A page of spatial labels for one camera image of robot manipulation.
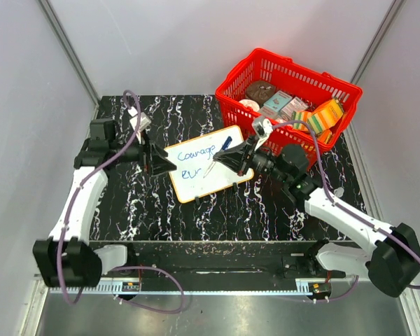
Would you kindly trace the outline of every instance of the metal frame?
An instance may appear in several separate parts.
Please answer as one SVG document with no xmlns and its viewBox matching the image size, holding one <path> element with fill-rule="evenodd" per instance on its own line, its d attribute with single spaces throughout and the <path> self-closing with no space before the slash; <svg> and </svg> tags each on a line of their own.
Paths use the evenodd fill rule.
<svg viewBox="0 0 420 336">
<path fill-rule="evenodd" d="M 49 0 L 36 0 L 39 6 L 41 7 L 43 14 L 47 18 L 47 21 L 50 23 L 50 26 L 55 33 L 60 45 L 62 46 L 62 49 L 64 49 L 64 52 L 66 53 L 67 58 L 69 59 L 72 67 L 75 69 L 76 73 L 78 74 L 79 80 L 83 84 L 85 90 L 87 91 L 87 94 L 89 95 L 89 98 L 93 101 L 95 106 L 99 104 L 99 100 L 101 97 L 98 95 L 98 92 L 95 90 L 92 81 L 90 80 L 89 76 L 84 70 L 83 65 L 81 64 L 81 61 L 79 60 L 75 50 L 73 49 L 73 46 L 71 45 L 71 42 L 65 33 L 65 30 L 63 26 L 61 25 L 61 22 L 59 18 L 56 15 L 56 12 L 51 5 Z"/>
<path fill-rule="evenodd" d="M 78 77 L 80 78 L 81 83 L 87 91 L 87 94 L 94 102 L 95 115 L 98 111 L 98 103 L 100 96 L 93 87 L 91 80 L 86 74 L 83 65 L 81 64 L 77 54 L 75 53 L 66 33 L 63 29 L 59 18 L 57 17 L 51 3 L 49 0 L 37 0 L 44 15 L 47 17 L 47 20 L 52 27 L 56 37 L 61 43 L 62 48 L 64 49 L 67 57 L 69 58 L 73 68 L 75 69 Z M 364 74 L 365 70 L 370 63 L 370 60 L 377 51 L 380 43 L 383 41 L 387 31 L 390 29 L 392 23 L 398 16 L 406 0 L 394 0 L 391 4 L 387 14 L 385 15 L 382 23 L 380 24 L 377 33 L 372 39 L 369 47 L 367 48 L 358 68 L 356 69 L 351 83 L 357 84 L 361 76 Z M 358 143 L 358 137 L 356 135 L 354 126 L 351 125 L 344 132 L 347 146 L 351 154 L 351 159 L 355 170 L 358 172 L 358 182 L 360 189 L 363 194 L 364 202 L 367 207 L 367 212 L 381 220 L 383 218 L 382 210 L 377 201 L 377 194 L 373 188 L 372 181 L 370 180 L 370 175 L 368 173 L 367 165 L 364 162 L 363 156 L 361 154 L 361 147 Z M 36 279 L 33 282 L 33 291 L 31 295 L 31 301 L 28 305 L 27 313 L 25 314 L 22 327 L 20 329 L 19 335 L 21 336 L 34 336 L 36 334 L 37 328 L 39 326 L 39 321 L 42 316 L 43 307 L 45 305 L 46 299 L 48 296 L 48 289 L 45 287 L 45 284 L 40 279 Z M 420 299 L 418 293 L 414 290 L 407 289 L 401 296 L 400 301 L 402 303 L 402 308 L 405 313 L 409 330 L 412 335 L 420 335 Z"/>
<path fill-rule="evenodd" d="M 36 335 L 47 300 L 48 288 L 42 280 L 35 278 L 32 281 L 32 287 L 31 298 L 18 333 L 19 336 Z"/>
<path fill-rule="evenodd" d="M 370 63 L 370 60 L 373 58 L 376 53 L 379 45 L 385 38 L 387 32 L 391 28 L 391 25 L 396 20 L 399 12 L 402 10 L 406 0 L 394 0 L 391 4 L 386 16 L 384 17 L 382 23 L 380 24 L 377 33 L 375 34 L 372 42 L 367 48 L 358 68 L 356 69 L 353 77 L 351 78 L 351 83 L 358 84 L 361 76 L 364 74 L 365 70 Z M 370 179 L 370 174 L 368 167 L 363 159 L 361 152 L 361 146 L 358 141 L 358 136 L 354 129 L 354 125 L 350 124 L 344 132 L 344 136 L 349 148 L 350 156 L 353 161 L 353 166 L 357 172 L 356 177 L 363 194 L 363 199 L 367 212 L 372 217 L 376 219 L 383 220 L 383 213 L 381 207 L 378 203 L 377 194 L 373 187 L 372 180 Z M 420 299 L 419 294 L 416 290 L 406 289 L 403 294 L 400 296 L 400 301 L 403 307 L 403 311 L 406 316 L 406 321 L 409 326 L 409 330 L 413 336 L 420 336 Z"/>
</svg>

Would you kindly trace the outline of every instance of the brown package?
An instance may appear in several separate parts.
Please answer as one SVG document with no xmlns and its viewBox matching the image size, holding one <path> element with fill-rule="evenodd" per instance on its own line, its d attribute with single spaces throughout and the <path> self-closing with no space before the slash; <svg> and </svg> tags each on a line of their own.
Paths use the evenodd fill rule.
<svg viewBox="0 0 420 336">
<path fill-rule="evenodd" d="M 264 80 L 257 80 L 247 87 L 246 97 L 262 106 L 275 93 L 275 86 Z"/>
</svg>

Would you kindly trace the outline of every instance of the food item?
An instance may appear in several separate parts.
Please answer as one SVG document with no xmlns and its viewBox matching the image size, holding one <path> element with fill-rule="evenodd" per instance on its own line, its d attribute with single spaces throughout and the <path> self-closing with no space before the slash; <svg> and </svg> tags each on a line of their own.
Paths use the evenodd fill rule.
<svg viewBox="0 0 420 336">
<path fill-rule="evenodd" d="M 257 80 L 250 84 L 246 89 L 246 98 L 257 102 L 262 106 L 275 93 L 275 86 L 265 82 L 264 80 Z"/>
<path fill-rule="evenodd" d="M 330 142 L 332 136 L 333 136 L 333 133 L 329 129 L 326 129 L 325 131 L 323 131 L 322 133 L 319 134 L 317 139 L 322 144 L 328 144 Z"/>
<path fill-rule="evenodd" d="M 285 121 L 291 120 L 293 112 L 296 111 L 305 111 L 308 109 L 306 105 L 300 98 L 294 97 L 285 107 L 283 107 L 279 112 L 279 118 Z"/>
<path fill-rule="evenodd" d="M 291 116 L 291 120 L 301 120 L 301 121 L 308 121 L 308 118 L 310 118 L 312 115 L 311 112 L 308 111 L 299 111 L 299 112 L 293 112 L 293 115 Z M 302 124 L 293 124 L 293 128 L 295 130 L 303 131 L 309 133 L 309 130 Z"/>
<path fill-rule="evenodd" d="M 266 105 L 260 108 L 259 113 L 271 119 L 275 119 L 279 115 L 276 111 Z"/>
<path fill-rule="evenodd" d="M 277 91 L 268 101 L 265 102 L 264 106 L 275 111 L 278 115 L 279 111 L 291 101 L 292 97 L 283 91 Z"/>
<path fill-rule="evenodd" d="M 255 112 L 258 112 L 260 110 L 260 105 L 256 101 L 250 100 L 250 99 L 242 99 L 239 101 L 241 104 L 243 104 L 245 107 L 250 107 Z"/>
<path fill-rule="evenodd" d="M 344 109 L 338 98 L 331 99 L 314 110 L 308 118 L 308 123 L 316 134 L 320 134 L 336 125 L 344 114 Z"/>
</svg>

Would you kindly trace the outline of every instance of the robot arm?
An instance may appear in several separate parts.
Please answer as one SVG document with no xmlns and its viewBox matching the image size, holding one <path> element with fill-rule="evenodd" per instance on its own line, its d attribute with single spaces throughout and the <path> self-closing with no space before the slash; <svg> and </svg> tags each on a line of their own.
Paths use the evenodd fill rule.
<svg viewBox="0 0 420 336">
<path fill-rule="evenodd" d="M 420 246 L 412 228 L 404 223 L 392 227 L 353 208 L 342 200 L 331 197 L 361 218 L 374 224 L 368 227 L 357 218 L 335 206 L 328 198 L 321 183 L 307 173 L 309 161 L 300 145 L 285 146 L 280 155 L 258 150 L 272 133 L 270 121 L 259 117 L 252 124 L 257 136 L 250 136 L 244 143 L 217 152 L 213 159 L 238 175 L 249 168 L 271 176 L 283 183 L 285 196 L 301 211 L 320 218 L 350 237 L 360 248 L 338 246 L 334 243 L 317 243 L 310 258 L 325 270 L 339 270 L 346 274 L 368 277 L 383 293 L 398 297 L 420 272 L 420 264 L 395 244 L 378 228 L 393 235 L 420 257 Z"/>
<path fill-rule="evenodd" d="M 137 112 L 129 110 L 133 117 Z M 166 159 L 167 152 L 150 143 L 145 128 L 151 123 L 148 117 L 141 115 L 141 132 L 137 134 L 136 143 L 121 155 L 106 170 L 99 170 L 81 187 L 80 182 L 95 170 L 96 167 L 115 155 L 123 145 L 116 140 L 116 123 L 112 119 L 93 120 L 90 123 L 90 138 L 86 139 L 80 153 L 75 158 L 73 183 L 64 209 L 47 240 L 37 240 L 33 246 L 33 254 L 48 287 L 60 285 L 56 268 L 56 251 L 60 240 L 64 219 L 68 208 L 69 226 L 67 228 L 62 253 L 62 269 L 67 287 L 94 287 L 99 283 L 102 274 L 115 267 L 122 266 L 127 261 L 127 249 L 124 245 L 107 245 L 93 251 L 89 246 L 90 226 L 99 197 L 108 182 L 109 169 L 121 162 L 138 162 L 151 176 L 157 176 L 176 166 Z M 71 205 L 74 193 L 80 192 Z"/>
</svg>

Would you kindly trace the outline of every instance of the metal floor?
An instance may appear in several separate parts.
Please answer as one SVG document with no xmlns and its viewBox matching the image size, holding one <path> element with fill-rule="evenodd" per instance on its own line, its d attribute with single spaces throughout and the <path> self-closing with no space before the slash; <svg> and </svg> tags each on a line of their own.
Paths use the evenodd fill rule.
<svg viewBox="0 0 420 336">
<path fill-rule="evenodd" d="M 346 283 L 336 283 L 336 292 Z M 163 309 L 177 307 L 171 296 L 135 298 Z M 399 300 L 360 283 L 345 300 L 329 304 L 287 302 L 267 296 L 193 296 L 179 315 L 156 314 L 119 305 L 107 295 L 84 295 L 70 307 L 59 294 L 49 294 L 39 336 L 101 335 L 409 335 Z"/>
</svg>

